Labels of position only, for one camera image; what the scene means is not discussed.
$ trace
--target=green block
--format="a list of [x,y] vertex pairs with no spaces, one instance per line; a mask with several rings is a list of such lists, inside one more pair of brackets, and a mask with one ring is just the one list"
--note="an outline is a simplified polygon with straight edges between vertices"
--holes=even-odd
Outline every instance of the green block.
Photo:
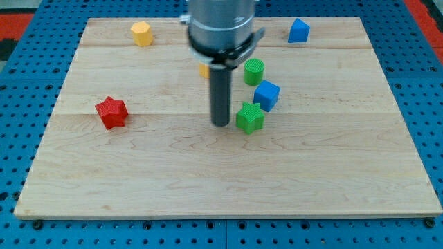
[[248,102],[243,102],[243,108],[237,113],[235,124],[248,135],[255,130],[262,129],[264,114],[260,108],[260,103],[249,104]]
[[244,83],[257,86],[263,80],[264,63],[260,59],[248,59],[244,64]]

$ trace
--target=wooden table surface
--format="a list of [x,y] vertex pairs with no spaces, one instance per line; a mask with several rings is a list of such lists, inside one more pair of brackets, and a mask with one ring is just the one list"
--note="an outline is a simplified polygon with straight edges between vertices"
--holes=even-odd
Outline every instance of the wooden table surface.
[[[255,19],[281,87],[263,130],[235,127],[254,87],[233,72],[232,118],[211,125],[208,80],[177,19],[90,19],[15,208],[20,219],[437,216],[434,193],[359,18]],[[147,21],[154,43],[129,28]],[[107,131],[94,105],[124,100]]]

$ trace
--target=green star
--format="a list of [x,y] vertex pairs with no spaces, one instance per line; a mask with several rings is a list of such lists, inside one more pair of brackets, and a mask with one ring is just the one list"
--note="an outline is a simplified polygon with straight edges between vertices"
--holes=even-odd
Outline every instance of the green star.
[[262,129],[264,114],[260,108],[260,103],[249,104],[248,102],[243,102],[243,108],[237,113],[235,124],[248,135],[255,130]]

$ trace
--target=green cylinder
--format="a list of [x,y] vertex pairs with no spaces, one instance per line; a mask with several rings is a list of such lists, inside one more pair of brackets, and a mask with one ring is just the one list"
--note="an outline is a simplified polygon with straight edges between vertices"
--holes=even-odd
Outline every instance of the green cylinder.
[[244,83],[257,86],[263,80],[264,63],[260,59],[248,59],[244,64]]

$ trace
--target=toy block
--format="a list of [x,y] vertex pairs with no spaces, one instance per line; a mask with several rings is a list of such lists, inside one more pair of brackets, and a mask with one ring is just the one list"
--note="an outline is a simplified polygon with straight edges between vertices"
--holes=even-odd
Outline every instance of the toy block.
[[260,103],[263,110],[270,112],[278,101],[280,87],[270,83],[267,80],[263,82],[254,91],[254,103]]
[[291,31],[289,32],[288,43],[306,42],[309,35],[309,29],[309,25],[297,18],[292,24]]
[[209,65],[206,65],[206,64],[200,62],[199,72],[200,72],[200,76],[202,76],[205,79],[209,79]]
[[144,21],[133,24],[131,32],[134,42],[139,46],[149,46],[154,41],[151,26]]
[[260,110],[260,104],[250,104],[243,102],[243,108],[237,113],[236,126],[243,129],[246,134],[251,134],[255,130],[262,129],[264,124],[264,114]]
[[263,80],[264,63],[260,59],[248,59],[244,64],[244,83],[257,86]]
[[122,100],[114,100],[108,96],[104,102],[96,105],[96,110],[106,129],[125,126],[127,110]]

